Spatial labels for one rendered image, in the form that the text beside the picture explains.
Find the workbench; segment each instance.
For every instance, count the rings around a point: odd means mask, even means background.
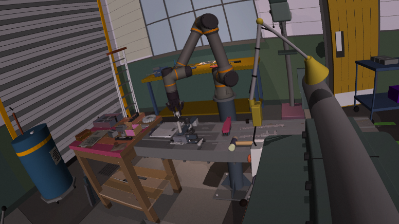
[[[247,70],[247,69],[252,70],[254,60],[255,60],[255,57],[249,57],[249,58],[230,59],[229,62],[231,62],[231,65],[233,66],[233,69],[235,71]],[[232,63],[233,61],[241,61],[241,62],[240,63]],[[193,76],[194,76],[196,74],[212,73],[212,68],[210,68],[210,66],[213,64],[199,65],[199,63],[195,63],[195,64],[190,64],[188,66],[196,67],[195,69],[192,70]],[[262,82],[261,82],[261,76],[260,76],[260,71],[259,71],[259,65],[258,65],[257,74],[258,74],[257,83],[259,84],[259,90],[258,90],[258,85],[255,85],[255,99],[256,99],[256,101],[259,101],[259,96],[261,96],[261,99],[263,99],[263,90],[262,90]],[[141,80],[142,83],[147,83],[148,92],[150,94],[151,102],[154,107],[154,111],[155,111],[156,115],[159,115],[159,111],[158,111],[158,106],[155,101],[154,92],[152,91],[151,82],[159,81],[159,80],[162,80],[162,76],[155,77],[154,74],[151,74],[148,77]]]
[[[382,92],[379,94],[375,93],[377,91],[378,72],[379,71],[399,70],[399,64],[383,65],[383,64],[380,64],[377,62],[373,62],[371,60],[355,61],[355,63],[356,63],[356,82],[355,82],[354,106],[356,106],[356,100],[357,100],[365,108],[367,108],[370,111],[370,121],[373,118],[373,112],[399,109],[399,103],[396,103],[395,101],[389,99],[387,92]],[[364,95],[359,95],[359,96],[356,95],[356,93],[357,93],[357,66],[358,65],[375,71],[373,94],[364,94]]]
[[[399,145],[385,132],[362,132],[349,118],[399,209]],[[304,153],[310,159],[304,160]],[[311,189],[305,189],[311,181]],[[302,135],[265,139],[257,177],[242,224],[333,223],[320,143],[313,119]]]
[[[139,117],[136,118],[132,124],[143,124],[141,121],[143,118],[144,113],[140,113]],[[115,129],[117,125],[124,124],[123,122],[127,122],[128,120],[129,118],[123,118],[120,122],[116,123],[113,128],[94,127],[91,131]],[[149,123],[147,128],[143,129],[130,141],[116,141],[114,138],[105,135],[92,147],[79,147],[79,144],[88,138],[87,136],[82,141],[74,141],[69,145],[69,148],[74,150],[93,189],[106,208],[109,209],[112,206],[110,201],[114,201],[124,206],[143,211],[148,220],[159,223],[160,220],[153,208],[155,201],[162,194],[169,182],[175,193],[180,193],[182,191],[172,160],[165,159],[162,161],[165,168],[164,171],[137,167],[133,166],[131,163],[137,155],[134,146],[140,142],[152,128],[159,124],[161,120],[161,116],[156,116],[156,119]],[[122,150],[111,151],[115,142],[127,144]],[[120,166],[120,169],[107,182],[100,185],[87,159],[117,164]]]
[[[256,135],[265,134],[266,131],[269,131],[271,134],[274,134],[274,131],[276,131],[277,135],[299,135],[305,130],[304,119],[268,120],[262,123],[262,125],[276,124],[283,124],[284,127],[258,127]],[[199,138],[205,138],[206,140],[201,146],[197,144],[175,145],[170,144],[170,138],[153,138],[146,135],[135,145],[135,151],[138,156],[143,157],[177,159],[183,161],[227,162],[242,166],[243,162],[248,162],[251,146],[237,146],[233,152],[229,151],[228,147],[233,136],[237,136],[239,141],[252,141],[252,137],[242,136],[252,135],[253,125],[252,123],[246,124],[244,121],[232,121],[229,136],[222,135],[222,126],[223,122],[198,121],[198,126],[194,127],[195,133],[198,134]],[[255,137],[255,139],[264,139],[264,137]],[[246,185],[244,185],[242,189],[237,189],[232,197],[231,187],[224,182],[226,179],[229,179],[228,175],[223,176],[214,194],[214,199],[236,201],[243,199],[249,188],[250,181],[248,179],[252,180],[252,177],[250,174],[249,176],[243,174]]]

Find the yellow pipe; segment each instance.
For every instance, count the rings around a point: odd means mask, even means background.
[[[100,17],[101,17],[102,28],[104,29],[105,40],[106,40],[106,44],[107,44],[107,46],[108,46],[108,51],[111,52],[111,51],[112,51],[112,47],[111,47],[110,37],[108,36],[108,31],[107,31],[107,29],[106,29],[106,24],[105,24],[105,19],[104,19],[104,13],[102,12],[102,7],[101,7],[101,1],[100,1],[100,0],[97,0],[97,5],[98,5],[98,9],[99,9],[99,11],[100,11]],[[112,62],[115,62],[115,59],[114,59],[114,55],[113,55],[113,54],[111,54],[111,58],[112,58]],[[113,63],[112,65],[113,65],[113,67],[114,67],[115,73],[118,73],[118,70],[117,70],[117,68],[116,68],[115,63]],[[120,78],[119,78],[119,74],[116,75],[116,81],[118,82],[118,85],[121,84]],[[119,91],[120,91],[120,95],[121,95],[121,96],[124,96],[122,86],[119,87]],[[127,107],[127,106],[128,106],[128,103],[126,102],[126,98],[123,98],[122,101],[123,101],[124,107]],[[129,109],[126,110],[126,114],[128,115],[128,117],[130,117],[130,110],[129,110]]]
[[[14,130],[14,127],[11,124],[10,118],[7,115],[6,109],[4,108],[4,105],[3,105],[1,99],[0,99],[0,114],[3,117],[4,123],[6,124],[8,132],[10,133],[12,139],[15,139],[16,138],[16,132]]]

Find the hammer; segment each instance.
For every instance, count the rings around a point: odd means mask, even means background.
[[[229,150],[233,152],[235,150],[236,145],[252,145],[252,141],[238,141],[238,137],[234,136],[231,139]]]

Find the black cable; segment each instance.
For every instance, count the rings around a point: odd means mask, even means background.
[[[254,129],[253,129],[253,138],[252,138],[252,142],[253,142],[253,144],[256,146],[256,143],[255,143],[255,133],[256,133],[256,126],[255,126]]]

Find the barrel label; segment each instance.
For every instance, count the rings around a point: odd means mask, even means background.
[[[58,165],[58,163],[61,161],[61,156],[57,150],[57,147],[54,146],[54,148],[52,148],[52,150],[50,150],[50,155],[51,155],[52,159],[54,160],[54,163],[56,163],[56,165]]]

